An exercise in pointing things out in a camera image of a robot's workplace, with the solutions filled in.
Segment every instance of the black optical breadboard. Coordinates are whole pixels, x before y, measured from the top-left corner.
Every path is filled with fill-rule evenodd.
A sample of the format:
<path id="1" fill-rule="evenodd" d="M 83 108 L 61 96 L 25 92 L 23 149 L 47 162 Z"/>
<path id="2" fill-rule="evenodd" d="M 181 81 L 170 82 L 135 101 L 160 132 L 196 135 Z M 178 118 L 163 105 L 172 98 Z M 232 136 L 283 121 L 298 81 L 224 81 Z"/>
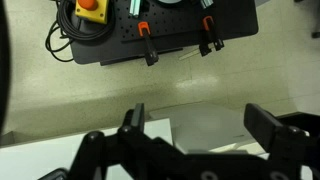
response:
<path id="1" fill-rule="evenodd" d="M 149 1 L 149 11 L 140 11 L 138 18 L 129 16 L 131 0 L 115 0 L 114 3 L 116 23 L 120 24 L 115 30 L 121 32 L 122 41 L 141 39 L 138 31 L 138 23 L 141 21 L 147 21 L 151 36 L 157 37 L 201 30 L 203 17 L 214 17 L 214 8 L 203 10 L 200 4 L 192 5 L 188 1 L 182 7 L 171 8 Z"/>

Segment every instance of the white table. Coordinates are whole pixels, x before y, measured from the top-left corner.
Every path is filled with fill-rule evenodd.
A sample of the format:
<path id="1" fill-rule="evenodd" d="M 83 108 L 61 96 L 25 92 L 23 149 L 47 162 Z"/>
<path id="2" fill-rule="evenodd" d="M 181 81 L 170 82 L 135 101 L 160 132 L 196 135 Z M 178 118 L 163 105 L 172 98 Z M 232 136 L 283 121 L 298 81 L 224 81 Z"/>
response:
<path id="1" fill-rule="evenodd" d="M 101 130 L 106 136 L 118 128 Z M 69 169 L 86 133 L 0 149 L 0 179 L 35 180 L 57 168 Z M 161 137 L 172 144 L 169 119 L 145 123 L 145 134 Z M 126 180 L 130 176 L 120 165 L 108 169 L 108 180 Z"/>

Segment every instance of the orange clamp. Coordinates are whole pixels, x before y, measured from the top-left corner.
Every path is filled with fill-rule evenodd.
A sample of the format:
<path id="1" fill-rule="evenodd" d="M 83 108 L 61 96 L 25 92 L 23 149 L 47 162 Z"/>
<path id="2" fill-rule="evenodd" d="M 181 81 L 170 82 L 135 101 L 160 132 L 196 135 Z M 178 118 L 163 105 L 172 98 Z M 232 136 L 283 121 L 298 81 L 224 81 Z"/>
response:
<path id="1" fill-rule="evenodd" d="M 203 20 L 202 20 L 203 25 L 204 25 L 204 29 L 205 29 L 206 31 L 210 31 L 210 28 L 209 28 L 208 22 L 207 22 L 208 19 L 210 19 L 210 20 L 212 21 L 212 23 L 213 23 L 213 18 L 212 18 L 212 16 L 206 16 L 206 17 L 204 17 Z"/>
<path id="2" fill-rule="evenodd" d="M 138 28 L 139 28 L 139 34 L 140 34 L 141 37 L 143 37 L 143 31 L 142 31 L 143 29 L 147 29 L 148 34 L 149 35 L 151 34 L 148 22 L 146 22 L 146 21 L 140 22 L 138 24 Z"/>

